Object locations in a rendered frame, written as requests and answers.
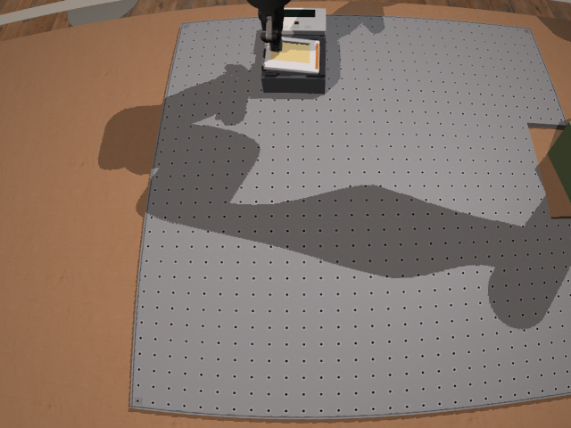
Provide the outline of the black dock with white console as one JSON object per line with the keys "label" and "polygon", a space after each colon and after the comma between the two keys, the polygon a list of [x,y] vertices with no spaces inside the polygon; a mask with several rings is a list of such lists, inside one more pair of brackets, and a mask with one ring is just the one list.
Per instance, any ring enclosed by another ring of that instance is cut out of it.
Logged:
{"label": "black dock with white console", "polygon": [[283,70],[264,70],[265,43],[261,82],[263,93],[324,94],[326,85],[326,8],[284,8],[282,37],[319,41],[319,74]]}

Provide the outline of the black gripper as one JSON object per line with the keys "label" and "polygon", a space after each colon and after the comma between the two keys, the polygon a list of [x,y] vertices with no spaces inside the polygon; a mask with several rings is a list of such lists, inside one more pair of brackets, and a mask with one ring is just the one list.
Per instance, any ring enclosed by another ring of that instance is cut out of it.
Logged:
{"label": "black gripper", "polygon": [[259,20],[261,20],[263,30],[261,40],[265,43],[269,43],[269,50],[271,52],[282,51],[283,42],[281,30],[283,30],[284,8],[290,1],[291,0],[247,0],[250,5],[260,9],[258,10],[258,16]]}

